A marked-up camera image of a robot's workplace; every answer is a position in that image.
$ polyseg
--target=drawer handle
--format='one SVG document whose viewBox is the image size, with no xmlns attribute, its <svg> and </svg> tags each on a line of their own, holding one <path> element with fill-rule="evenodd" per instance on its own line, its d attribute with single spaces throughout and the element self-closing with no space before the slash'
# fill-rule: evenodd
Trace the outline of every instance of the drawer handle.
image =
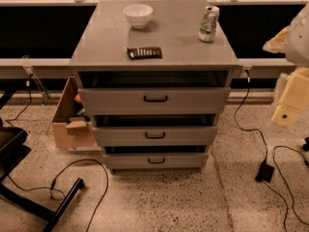
<svg viewBox="0 0 309 232">
<path fill-rule="evenodd" d="M 165 162 L 165 158 L 161 160 L 153 160 L 153 159 L 148 159 L 149 164 L 163 164 Z"/>
<path fill-rule="evenodd" d="M 157 99 L 157 100 L 148 99 L 147 96 L 144 96 L 144 102 L 167 102 L 167 100 L 168 96 L 165 96 L 163 99 Z"/>
<path fill-rule="evenodd" d="M 162 139 L 165 137 L 165 132 L 163 132 L 162 135 L 148 135 L 148 133 L 145 132 L 145 136 L 148 139 Z"/>
</svg>

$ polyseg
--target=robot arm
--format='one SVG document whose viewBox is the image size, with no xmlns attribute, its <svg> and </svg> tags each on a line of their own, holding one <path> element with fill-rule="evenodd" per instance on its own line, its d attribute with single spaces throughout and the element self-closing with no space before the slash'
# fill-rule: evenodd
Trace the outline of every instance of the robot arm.
<svg viewBox="0 0 309 232">
<path fill-rule="evenodd" d="M 264 50 L 286 53 L 289 62 L 301 67 L 288 76 L 271 118 L 278 126 L 288 126 L 309 106 L 309 3 L 290 26 L 265 44 Z"/>
</svg>

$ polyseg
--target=cardboard box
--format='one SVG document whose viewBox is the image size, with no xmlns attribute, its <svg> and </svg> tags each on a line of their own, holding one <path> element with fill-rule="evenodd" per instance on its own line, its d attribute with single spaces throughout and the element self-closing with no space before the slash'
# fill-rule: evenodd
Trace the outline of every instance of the cardboard box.
<svg viewBox="0 0 309 232">
<path fill-rule="evenodd" d="M 83 117 L 76 117 L 77 112 L 82 108 L 74 101 L 77 90 L 75 78 L 69 77 L 52 121 L 57 148 L 93 147 L 97 145 L 93 135 L 92 123 L 85 122 Z"/>
</svg>

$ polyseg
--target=chair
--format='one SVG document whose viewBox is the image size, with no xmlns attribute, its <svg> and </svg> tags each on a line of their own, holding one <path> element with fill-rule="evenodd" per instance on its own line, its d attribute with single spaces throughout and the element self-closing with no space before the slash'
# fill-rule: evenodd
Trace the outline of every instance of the chair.
<svg viewBox="0 0 309 232">
<path fill-rule="evenodd" d="M 2 181 L 30 153 L 31 149 L 23 143 L 27 132 L 21 128 L 0 128 L 0 195 L 24 208 L 26 211 L 47 221 L 43 231 L 51 231 L 79 189 L 84 187 L 84 181 L 78 178 L 56 211 L 24 198 L 6 188 Z"/>
</svg>

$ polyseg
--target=power cord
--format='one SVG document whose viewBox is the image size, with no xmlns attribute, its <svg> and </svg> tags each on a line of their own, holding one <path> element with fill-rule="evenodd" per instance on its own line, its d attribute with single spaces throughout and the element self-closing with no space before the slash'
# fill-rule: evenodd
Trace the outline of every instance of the power cord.
<svg viewBox="0 0 309 232">
<path fill-rule="evenodd" d="M 20 185 L 18 185 L 12 178 L 10 175 L 8 175 L 8 178 L 10 179 L 10 181 L 19 189 L 23 190 L 23 191 L 32 191 L 32 190 L 36 190 L 36 189 L 50 189 L 50 188 L 47 188 L 47 187 L 40 187 L 40 188 L 30 188 L 30 189 L 25 189 L 25 188 L 22 188 Z M 61 194 L 64 196 L 65 198 L 65 194 L 60 190 L 60 189 L 56 189 L 54 188 L 53 190 L 56 190 L 58 192 L 61 192 Z M 56 200 L 56 201 L 61 201 L 62 199 L 56 199 L 56 198 L 53 198 L 52 199 Z"/>
<path fill-rule="evenodd" d="M 263 135 L 263 133 L 262 133 L 260 130 L 258 130 L 258 129 L 244 129 L 244 128 L 239 124 L 239 122 L 237 121 L 237 113 L 238 113 L 238 111 L 240 110 L 240 108 L 243 106 L 243 104 L 244 104 L 245 100 L 247 99 L 247 97 L 248 97 L 248 95 L 249 95 L 249 92 L 250 92 L 250 86 L 249 86 L 249 83 L 250 83 L 250 76 L 249 76 L 249 71 L 246 70 L 246 73 L 247 73 L 247 75 L 248 75 L 248 90 L 247 90 L 247 93 L 246 93 L 245 97 L 243 98 L 242 102 L 240 103 L 239 107 L 237 108 L 236 112 L 234 113 L 234 120 L 235 120 L 236 124 L 238 125 L 239 129 L 241 129 L 242 131 L 258 131 L 258 132 L 260 133 L 262 139 L 263 139 L 263 142 L 264 142 L 264 144 L 265 144 L 265 146 L 266 146 L 266 156 L 265 156 L 265 159 L 263 160 L 263 162 L 262 162 L 262 164 L 261 164 L 261 166 L 260 166 L 260 170 L 259 170 L 259 173 L 258 173 L 258 175 L 257 175 L 257 177 L 256 177 L 256 181 L 262 182 L 262 183 L 263 183 L 264 185 L 266 185 L 270 190 L 272 190 L 274 193 L 276 193 L 278 196 L 280 196 L 280 197 L 283 199 L 283 201 L 285 202 L 285 205 L 286 205 L 286 212 L 285 212 L 285 216 L 284 216 L 283 227 L 284 227 L 285 231 L 287 232 L 286 221 L 287 221 L 288 212 L 289 212 L 289 205 L 288 205 L 288 202 L 287 202 L 287 200 L 283 197 L 282 194 L 280 194 L 278 191 L 276 191 L 274 188 L 272 188 L 268 183 L 266 183 L 266 181 L 267 181 L 267 182 L 270 182 L 271 176 L 272 176 L 272 173 L 273 173 L 274 168 L 273 168 L 272 166 L 270 166 L 270 165 L 267 164 L 268 147 L 267 147 L 267 144 L 266 144 L 264 135 Z M 303 224 L 309 226 L 309 223 L 303 221 L 303 220 L 299 217 L 299 215 L 297 214 L 297 212 L 295 211 L 295 198 L 294 198 L 294 196 L 293 196 L 293 194 L 292 194 L 292 192 L 291 192 L 291 189 L 290 189 L 290 187 L 289 187 L 288 182 L 287 182 L 286 179 L 284 178 L 284 176 L 283 176 L 283 174 L 282 174 L 282 172 L 281 172 L 281 170 L 280 170 L 280 167 L 279 167 L 279 165 L 277 164 L 277 162 L 276 162 L 276 160 L 275 160 L 275 153 L 276 153 L 276 150 L 277 150 L 278 148 L 285 148 L 285 149 L 292 150 L 292 151 L 294 151 L 294 152 L 296 152 L 296 153 L 299 153 L 299 154 L 301 154 L 301 153 L 300 153 L 299 151 L 293 149 L 293 148 L 288 147 L 288 146 L 276 146 L 276 147 L 274 147 L 273 162 L 274 162 L 274 164 L 276 165 L 276 167 L 277 167 L 277 169 L 278 169 L 278 171 L 279 171 L 279 174 L 280 174 L 281 178 L 283 179 L 285 185 L 286 185 L 287 188 L 288 188 L 289 194 L 290 194 L 290 196 L 291 196 L 291 198 L 292 198 L 292 210 L 293 210 L 294 214 L 296 215 L 297 219 L 298 219 L 301 223 L 303 223 Z M 305 157 L 303 154 L 301 154 L 301 156 L 302 156 L 303 159 L 304 159 L 305 165 L 309 168 L 309 162 L 308 162 L 308 160 L 306 159 L 306 157 Z"/>
<path fill-rule="evenodd" d="M 52 191 L 53 191 L 53 190 L 56 190 L 56 191 L 58 191 L 58 192 L 61 192 L 62 195 L 63 195 L 64 198 L 65 198 L 65 194 L 64 194 L 61 190 L 55 188 L 57 179 L 58 179 L 58 177 L 59 177 L 68 167 L 70 167 L 71 165 L 76 164 L 76 163 L 78 163 L 78 162 L 82 162 L 82 161 L 93 161 L 93 162 L 97 163 L 98 165 L 100 165 L 100 166 L 103 168 L 104 173 L 105 173 L 105 176 L 106 176 L 106 187 L 105 187 L 105 190 L 104 190 L 104 192 L 103 192 L 102 197 L 101 197 L 100 200 L 98 201 L 97 206 L 95 207 L 95 209 L 94 209 L 94 211 L 93 211 L 93 213 L 92 213 L 92 216 L 91 216 L 91 218 L 90 218 L 90 221 L 89 221 L 88 226 L 87 226 L 87 229 L 86 229 L 86 232 L 87 232 L 87 231 L 89 230 L 89 228 L 90 228 L 91 222 L 92 222 L 92 220 L 93 220 L 93 218 L 94 218 L 94 216 L 95 216 L 95 213 L 96 213 L 96 211 L 97 211 L 97 209 L 98 209 L 98 206 L 100 205 L 101 201 L 103 200 L 103 198 L 104 198 L 104 196 L 105 196 L 105 194 L 107 193 L 107 190 L 108 190 L 108 174 L 107 174 L 107 171 L 106 171 L 105 167 L 104 167 L 99 161 L 97 161 L 96 159 L 79 159 L 79 160 L 76 160 L 76 161 L 70 163 L 69 165 L 67 165 L 65 168 L 63 168 L 63 169 L 56 175 L 56 177 L 53 179 L 53 181 L 52 181 L 52 183 L 51 183 L 51 185 L 50 185 L 50 188 L 41 187 L 41 188 L 30 188 L 30 189 L 25 189 L 25 188 L 20 187 L 9 175 L 8 175 L 8 177 L 9 177 L 9 179 L 11 180 L 11 182 L 12 182 L 17 188 L 19 188 L 19 189 L 21 189 L 21 190 L 23 190 L 23 191 L 31 191 L 31 190 L 36 190 L 36 189 L 49 189 L 49 190 L 50 190 L 50 198 L 51 198 L 51 199 L 56 200 L 56 201 L 62 201 L 63 199 L 57 199 L 57 198 L 55 198 L 55 197 L 53 196 L 53 194 L 52 194 Z"/>
<path fill-rule="evenodd" d="M 31 84 L 30 79 L 31 79 L 32 76 L 33 76 L 32 74 L 29 74 L 28 79 L 27 79 L 27 81 L 26 81 L 26 86 L 27 86 L 27 88 L 28 88 L 28 94 L 29 94 L 29 103 L 17 114 L 17 116 L 16 116 L 14 119 L 8 119 L 8 120 L 6 120 L 6 122 L 7 122 L 8 124 L 10 124 L 11 127 L 14 126 L 14 125 L 11 123 L 11 121 L 17 120 L 18 117 L 20 116 L 20 114 L 22 114 L 22 113 L 28 108 L 28 106 L 32 103 L 31 89 L 30 89 L 30 84 Z"/>
<path fill-rule="evenodd" d="M 264 138 L 262 131 L 259 130 L 259 129 L 245 129 L 239 124 L 239 122 L 237 120 L 237 114 L 238 114 L 239 110 L 242 108 L 243 104 L 245 103 L 245 101 L 246 101 L 246 99 L 247 99 L 247 97 L 249 96 L 249 93 L 250 93 L 250 71 L 245 70 L 245 72 L 247 73 L 248 89 L 247 89 L 247 93 L 246 93 L 245 97 L 242 99 L 239 107 L 236 109 L 236 111 L 234 113 L 234 121 L 237 124 L 237 126 L 239 127 L 239 129 L 241 129 L 242 131 L 249 131 L 249 132 L 257 131 L 260 134 L 260 136 L 262 137 L 263 143 L 264 143 L 265 148 L 266 148 L 266 155 L 265 155 L 265 158 L 260 165 L 260 169 L 259 169 L 259 172 L 258 172 L 255 180 L 258 181 L 258 182 L 262 182 L 262 180 L 270 182 L 274 168 L 267 164 L 268 146 L 267 146 L 267 143 L 265 141 L 265 138 Z"/>
<path fill-rule="evenodd" d="M 87 231 L 89 230 L 89 228 L 90 228 L 91 222 L 92 222 L 92 220 L 93 220 L 93 218 L 94 218 L 94 216 L 95 216 L 95 213 L 96 213 L 96 211 L 97 211 L 97 209 L 98 209 L 98 206 L 100 205 L 101 201 L 103 200 L 103 198 L 104 198 L 104 196 L 105 196 L 105 194 L 107 193 L 107 190 L 108 190 L 108 174 L 107 174 L 107 171 L 106 171 L 105 167 L 104 167 L 99 161 L 97 161 L 96 159 L 79 159 L 79 160 L 76 160 L 76 161 L 70 163 L 69 165 L 67 165 L 64 169 L 62 169 L 62 170 L 56 175 L 56 177 L 53 179 L 53 181 L 52 181 L 52 183 L 51 183 L 50 190 L 55 189 L 54 187 L 55 187 L 55 185 L 56 185 L 56 182 L 57 182 L 58 177 L 59 177 L 68 167 L 70 167 L 71 165 L 76 164 L 76 163 L 78 163 L 78 162 L 82 162 L 82 161 L 93 161 L 93 162 L 97 163 L 98 165 L 100 165 L 100 166 L 103 168 L 104 173 L 105 173 L 105 176 L 106 176 L 106 187 L 105 187 L 105 190 L 104 190 L 104 192 L 103 192 L 102 197 L 101 197 L 100 200 L 98 201 L 98 204 L 97 204 L 97 206 L 95 207 L 94 212 L 93 212 L 93 214 L 92 214 L 92 216 L 91 216 L 91 218 L 90 218 L 90 221 L 89 221 L 88 226 L 87 226 L 87 229 L 86 229 L 86 232 L 87 232 Z"/>
<path fill-rule="evenodd" d="M 298 219 L 301 223 L 303 223 L 303 224 L 309 226 L 309 223 L 308 223 L 308 222 L 305 222 L 304 220 L 302 220 L 302 219 L 300 218 L 299 214 L 298 214 L 298 213 L 296 212 L 296 210 L 295 210 L 295 198 L 294 198 L 294 196 L 293 196 L 293 194 L 292 194 L 292 192 L 291 192 L 291 189 L 290 189 L 290 186 L 289 186 L 287 180 L 286 180 L 285 177 L 283 176 L 283 174 L 282 174 L 282 172 L 281 172 L 281 169 L 280 169 L 280 167 L 279 167 L 279 165 L 278 165 L 278 163 L 276 162 L 276 159 L 275 159 L 276 150 L 277 150 L 278 148 L 288 149 L 288 150 L 291 150 L 291 151 L 293 151 L 293 152 L 296 152 L 296 153 L 300 154 L 300 155 L 303 157 L 303 159 L 304 159 L 305 165 L 309 168 L 308 160 L 306 159 L 306 157 L 305 157 L 302 153 L 300 153 L 299 151 L 297 151 L 297 150 L 295 150 L 295 149 L 293 149 L 293 148 L 291 148 L 291 147 L 288 147 L 288 146 L 275 146 L 274 149 L 273 149 L 273 150 L 274 150 L 274 151 L 273 151 L 273 157 L 272 157 L 272 158 L 273 158 L 273 162 L 274 162 L 274 164 L 276 165 L 276 167 L 278 168 L 278 172 L 279 172 L 281 178 L 283 179 L 285 185 L 287 186 L 288 191 L 289 191 L 289 194 L 290 194 L 290 196 L 291 196 L 291 198 L 292 198 L 292 210 L 293 210 L 295 216 L 297 217 L 297 219 Z M 285 202 L 285 205 L 286 205 L 286 213 L 285 213 L 285 215 L 284 215 L 283 227 L 284 227 L 284 230 L 287 232 L 286 222 L 287 222 L 287 217 L 288 217 L 288 212 L 289 212 L 289 205 L 288 205 L 288 202 L 287 202 L 287 200 L 286 200 L 278 191 L 276 191 L 275 189 L 271 188 L 266 182 L 263 182 L 263 183 L 264 183 L 270 190 L 272 190 L 274 193 L 276 193 L 278 196 L 280 196 L 280 197 L 283 199 L 283 201 Z"/>
</svg>

